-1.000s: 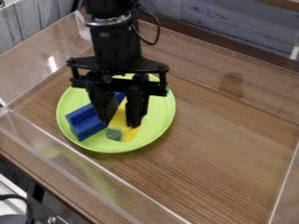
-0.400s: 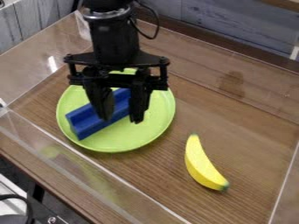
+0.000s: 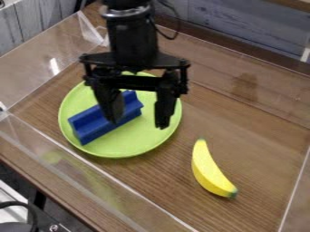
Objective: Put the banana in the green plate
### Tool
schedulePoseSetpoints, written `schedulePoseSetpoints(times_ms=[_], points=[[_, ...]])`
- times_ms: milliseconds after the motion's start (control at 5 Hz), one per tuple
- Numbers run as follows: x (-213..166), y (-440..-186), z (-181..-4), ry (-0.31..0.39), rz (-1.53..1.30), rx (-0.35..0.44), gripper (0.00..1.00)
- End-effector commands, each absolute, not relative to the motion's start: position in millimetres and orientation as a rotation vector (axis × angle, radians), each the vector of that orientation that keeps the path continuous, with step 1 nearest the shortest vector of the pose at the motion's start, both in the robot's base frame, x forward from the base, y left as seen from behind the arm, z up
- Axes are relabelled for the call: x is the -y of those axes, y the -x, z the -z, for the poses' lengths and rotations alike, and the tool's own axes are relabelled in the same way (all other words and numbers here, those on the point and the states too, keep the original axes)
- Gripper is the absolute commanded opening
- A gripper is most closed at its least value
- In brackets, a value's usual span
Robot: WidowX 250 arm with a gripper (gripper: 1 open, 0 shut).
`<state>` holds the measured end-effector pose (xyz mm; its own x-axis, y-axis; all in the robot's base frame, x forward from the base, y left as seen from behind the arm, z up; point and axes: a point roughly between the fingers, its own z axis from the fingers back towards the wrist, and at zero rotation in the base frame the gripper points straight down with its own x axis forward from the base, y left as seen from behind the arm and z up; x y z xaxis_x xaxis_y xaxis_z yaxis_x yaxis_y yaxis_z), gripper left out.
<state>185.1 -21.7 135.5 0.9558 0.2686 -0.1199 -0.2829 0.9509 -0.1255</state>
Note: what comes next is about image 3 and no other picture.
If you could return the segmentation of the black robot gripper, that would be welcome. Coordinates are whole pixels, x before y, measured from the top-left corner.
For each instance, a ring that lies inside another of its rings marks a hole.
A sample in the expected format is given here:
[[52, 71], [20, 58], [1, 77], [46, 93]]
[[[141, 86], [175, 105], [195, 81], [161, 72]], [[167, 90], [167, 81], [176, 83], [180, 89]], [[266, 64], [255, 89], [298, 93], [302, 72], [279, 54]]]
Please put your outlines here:
[[109, 51], [80, 56], [84, 82], [92, 86], [105, 119], [116, 124], [123, 117], [124, 99], [119, 89], [156, 92], [155, 127], [169, 126], [177, 94], [187, 93], [187, 60], [163, 53], [151, 5], [109, 5], [107, 21]]

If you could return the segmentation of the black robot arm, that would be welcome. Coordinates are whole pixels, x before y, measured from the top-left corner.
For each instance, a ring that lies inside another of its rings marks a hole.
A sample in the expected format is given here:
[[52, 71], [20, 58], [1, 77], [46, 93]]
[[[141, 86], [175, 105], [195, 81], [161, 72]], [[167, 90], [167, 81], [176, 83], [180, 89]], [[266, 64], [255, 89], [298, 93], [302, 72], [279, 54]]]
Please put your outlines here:
[[116, 123], [123, 117], [123, 89], [155, 92], [155, 127], [163, 130], [175, 114], [176, 99], [187, 93], [189, 62], [159, 49], [153, 1], [172, 6], [165, 0], [101, 0], [109, 51], [86, 53], [78, 61], [84, 84], [93, 90], [107, 120]]

